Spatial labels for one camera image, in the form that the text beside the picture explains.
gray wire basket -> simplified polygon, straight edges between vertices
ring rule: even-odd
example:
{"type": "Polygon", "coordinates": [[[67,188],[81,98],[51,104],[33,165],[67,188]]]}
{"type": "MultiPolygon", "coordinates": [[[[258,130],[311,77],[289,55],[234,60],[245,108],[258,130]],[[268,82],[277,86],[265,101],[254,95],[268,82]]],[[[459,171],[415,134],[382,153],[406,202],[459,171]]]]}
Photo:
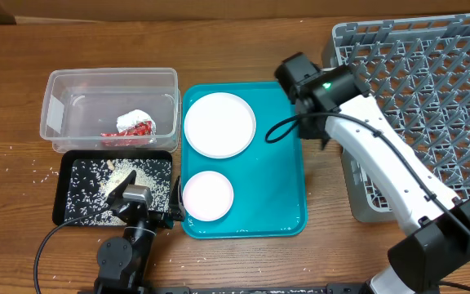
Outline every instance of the gray wire basket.
{"type": "MultiPolygon", "coordinates": [[[[348,64],[423,164],[470,198],[470,14],[337,24],[325,67],[348,64]]],[[[391,221],[384,196],[346,151],[353,215],[391,221]]]]}

clear plastic container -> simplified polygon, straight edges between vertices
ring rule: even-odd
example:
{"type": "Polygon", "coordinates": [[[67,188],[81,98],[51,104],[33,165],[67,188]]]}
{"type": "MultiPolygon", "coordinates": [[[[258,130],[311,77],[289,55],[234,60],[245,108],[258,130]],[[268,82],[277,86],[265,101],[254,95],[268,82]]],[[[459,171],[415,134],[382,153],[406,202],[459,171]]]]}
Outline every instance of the clear plastic container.
{"type": "Polygon", "coordinates": [[[175,151],[180,136],[177,85],[174,69],[56,70],[48,79],[42,103],[40,135],[61,153],[71,149],[175,151]],[[152,117],[155,135],[101,136],[117,133],[117,118],[135,109],[152,117]]]}

white plate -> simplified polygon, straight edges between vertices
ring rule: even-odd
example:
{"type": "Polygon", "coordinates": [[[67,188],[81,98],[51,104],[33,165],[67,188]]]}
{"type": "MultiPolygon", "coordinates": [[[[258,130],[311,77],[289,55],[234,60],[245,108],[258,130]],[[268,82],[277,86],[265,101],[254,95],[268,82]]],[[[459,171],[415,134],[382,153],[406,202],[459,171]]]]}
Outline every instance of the white plate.
{"type": "Polygon", "coordinates": [[[183,190],[186,211],[200,221],[216,221],[233,204],[233,187],[216,171],[199,172],[188,180],[183,190]]]}
{"type": "Polygon", "coordinates": [[[198,153],[229,158],[253,140],[257,123],[251,107],[239,96],[211,93],[197,100],[184,119],[184,134],[198,153]]]}

wooden table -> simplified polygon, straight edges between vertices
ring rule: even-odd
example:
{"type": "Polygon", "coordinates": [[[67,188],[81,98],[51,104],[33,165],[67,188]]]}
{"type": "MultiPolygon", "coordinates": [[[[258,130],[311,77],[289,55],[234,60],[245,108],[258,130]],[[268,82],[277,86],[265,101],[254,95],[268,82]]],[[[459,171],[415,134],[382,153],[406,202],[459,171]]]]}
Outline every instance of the wooden table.
{"type": "MultiPolygon", "coordinates": [[[[33,292],[33,258],[53,228],[51,171],[59,169],[61,154],[38,131],[53,70],[172,67],[183,93],[203,82],[265,81],[297,51],[319,62],[333,25],[353,20],[366,18],[0,26],[0,293],[33,292]]],[[[377,274],[404,235],[395,223],[353,218],[339,152],[335,142],[323,152],[319,142],[304,142],[309,222],[300,235],[197,241],[177,225],[157,237],[147,278],[157,286],[285,287],[377,274]]],[[[177,174],[179,150],[174,163],[177,174]]],[[[41,258],[42,292],[91,288],[100,242],[121,234],[62,229],[41,258]]],[[[470,263],[448,279],[470,285],[470,263]]]]}

teal cutting board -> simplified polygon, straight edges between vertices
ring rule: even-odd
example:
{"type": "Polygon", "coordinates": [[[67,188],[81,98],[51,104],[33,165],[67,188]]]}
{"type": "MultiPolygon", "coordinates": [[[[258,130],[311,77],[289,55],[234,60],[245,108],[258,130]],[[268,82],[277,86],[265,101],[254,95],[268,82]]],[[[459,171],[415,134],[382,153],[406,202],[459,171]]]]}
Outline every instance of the teal cutting board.
{"type": "MultiPolygon", "coordinates": [[[[300,139],[295,130],[275,144],[264,141],[270,127],[295,115],[293,106],[277,82],[196,85],[184,95],[183,123],[190,106],[214,92],[231,93],[245,100],[255,113],[257,129],[244,151],[226,159],[200,155],[183,132],[183,184],[199,172],[214,171],[225,175],[234,191],[233,205],[224,217],[200,221],[187,215],[184,231],[194,238],[281,237],[300,233],[308,222],[300,139]]],[[[289,126],[276,130],[272,138],[289,126]]]]}

